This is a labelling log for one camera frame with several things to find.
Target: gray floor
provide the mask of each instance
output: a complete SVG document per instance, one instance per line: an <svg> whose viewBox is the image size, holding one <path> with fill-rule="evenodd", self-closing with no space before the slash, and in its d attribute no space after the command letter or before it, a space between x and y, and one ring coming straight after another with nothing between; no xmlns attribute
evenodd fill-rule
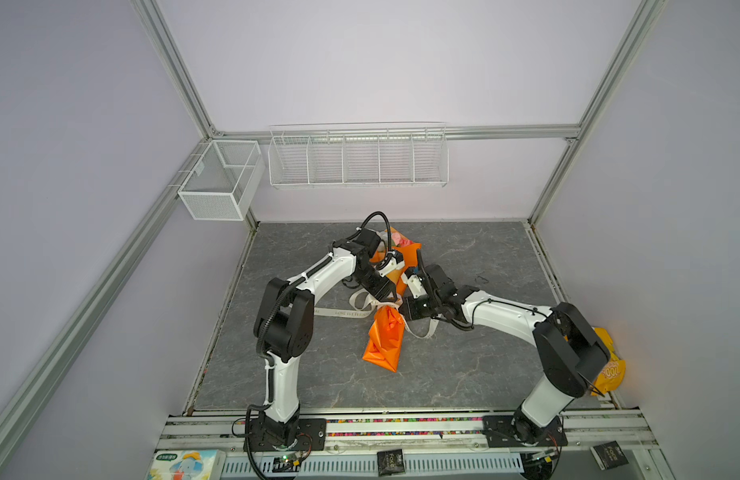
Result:
<svg viewBox="0 0 740 480"><path fill-rule="evenodd" d="M440 264L457 285L497 296L555 304L538 259L519 222L394 224L423 245L426 264ZM288 278L319 260L352 224L261 224L229 314L199 389L198 410L243 409L265 394L263 361L252 326L266 283ZM318 306L350 308L351 291L338 285ZM372 317L317 317L301 358L298 395L304 408L473 407L514 409L542 375L533 346L496 330L461 332L441 323L430 340L405 336L397 373L363 361ZM427 320L411 328L423 333ZM572 407L596 408L595 398Z"/></svg>

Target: robotic arm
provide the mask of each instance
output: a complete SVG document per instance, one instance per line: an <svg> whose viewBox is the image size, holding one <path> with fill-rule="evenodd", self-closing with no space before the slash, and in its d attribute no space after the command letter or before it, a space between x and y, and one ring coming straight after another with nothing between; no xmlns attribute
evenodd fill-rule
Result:
<svg viewBox="0 0 740 480"><path fill-rule="evenodd" d="M333 242L331 252L302 274L287 280L274 278L266 286L254 330L258 353L266 361L266 401L256 409L261 410L265 437L273 445L295 443L300 412L298 365L311 340L315 303L346 277L376 299L396 297L395 285L386 275L405 268L403 257L387 248L379 265L370 263L381 243L376 232L365 228L372 216L356 233ZM574 398L586 394L610 360L610 352L575 306L566 302L532 306L472 286L457 288L439 265L424 266L420 251L418 255L418 267L407 269L403 277L408 289L400 312L407 321L436 318L461 330L488 326L538 348L543 378L514 413L507 431L501 432L525 445L537 444L557 415ZM288 305L290 312L282 312Z"/></svg>

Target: white wire basket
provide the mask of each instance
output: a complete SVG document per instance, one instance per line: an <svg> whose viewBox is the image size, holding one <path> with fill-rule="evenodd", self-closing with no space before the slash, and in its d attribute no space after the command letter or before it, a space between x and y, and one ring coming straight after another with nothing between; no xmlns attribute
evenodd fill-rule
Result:
<svg viewBox="0 0 740 480"><path fill-rule="evenodd" d="M280 189L444 186L449 176L444 126L398 125L288 133L275 133L277 128L272 127L271 185Z"/></svg>
<svg viewBox="0 0 740 480"><path fill-rule="evenodd" d="M253 140L212 140L178 191L196 220L244 220L265 162Z"/></svg>

